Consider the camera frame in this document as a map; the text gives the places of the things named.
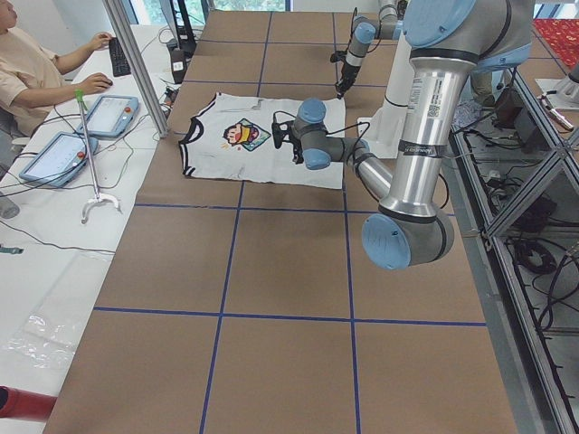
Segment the blue device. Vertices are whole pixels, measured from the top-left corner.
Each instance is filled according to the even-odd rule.
[[[112,139],[120,136],[138,110],[136,97],[100,95],[87,113],[87,128],[91,137]],[[84,134],[82,125],[77,133]]]
[[[99,141],[91,137],[90,149],[94,152]],[[74,133],[58,133],[26,165],[19,176],[33,184],[62,187],[74,178],[86,164],[84,137]]]

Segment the black keyboard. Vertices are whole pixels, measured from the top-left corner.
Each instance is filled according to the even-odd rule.
[[[112,76],[121,77],[130,74],[130,66],[127,57],[120,46],[119,39],[112,38],[109,41],[110,63],[112,64]]]

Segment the white table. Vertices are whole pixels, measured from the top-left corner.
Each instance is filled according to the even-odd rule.
[[[157,39],[161,26],[133,26],[138,46],[147,46],[143,59],[151,75],[157,95],[160,97],[166,87],[165,81],[172,81],[169,55],[166,47]],[[168,39],[164,33],[162,39]],[[93,72],[101,71],[112,78],[109,53],[107,50],[95,52],[83,65],[75,82],[83,80]],[[132,76],[114,78],[114,85],[108,91],[111,95],[132,95],[140,99],[140,109],[129,126],[132,128],[147,108],[140,98],[137,84]],[[85,97],[90,105],[98,96]],[[58,106],[61,114],[78,113],[76,101]],[[49,118],[56,116],[54,110]],[[72,118],[76,127],[79,118]],[[31,139],[24,152],[38,152],[59,131],[71,131],[62,120],[43,125]],[[81,211],[94,192],[91,186],[90,169],[86,166],[67,187],[87,185],[78,189],[25,191],[29,187],[16,185],[16,180],[7,175],[0,182],[3,193],[22,192],[11,196],[20,206],[20,213],[10,220],[2,220],[15,228],[27,231],[45,242],[60,246],[79,246],[86,249],[114,251],[125,228],[135,202],[135,195],[147,172],[147,168],[157,146],[158,134],[150,117],[146,117],[127,136],[128,145],[120,141],[110,150],[95,156],[100,184],[117,186],[103,190],[120,200],[122,213],[111,203],[94,207],[90,218],[81,224]],[[100,149],[112,142],[100,141]],[[124,173],[123,165],[128,160]],[[27,157],[16,160],[10,173],[17,175],[30,161]],[[59,250],[43,246],[27,235],[0,224],[0,243],[5,247],[19,247],[24,252],[19,255],[0,254],[1,298],[0,304],[0,385],[33,392],[58,395],[66,376],[69,359],[74,345],[78,343],[86,325],[94,300],[109,269],[113,254],[80,250]],[[49,366],[35,367],[37,362],[21,353],[6,349],[9,341],[24,330],[31,315],[39,314],[39,320],[47,321],[47,329],[57,330],[62,342],[72,344],[71,352],[62,363],[56,363],[53,356]],[[40,348],[37,354],[49,353]],[[20,420],[0,420],[0,432],[12,434],[36,434],[43,430],[43,424]]]

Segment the cartoon print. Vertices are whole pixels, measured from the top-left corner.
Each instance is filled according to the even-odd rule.
[[[270,137],[271,134],[265,129],[246,118],[226,128],[223,132],[223,138],[231,146],[241,145],[250,152],[257,149]]]

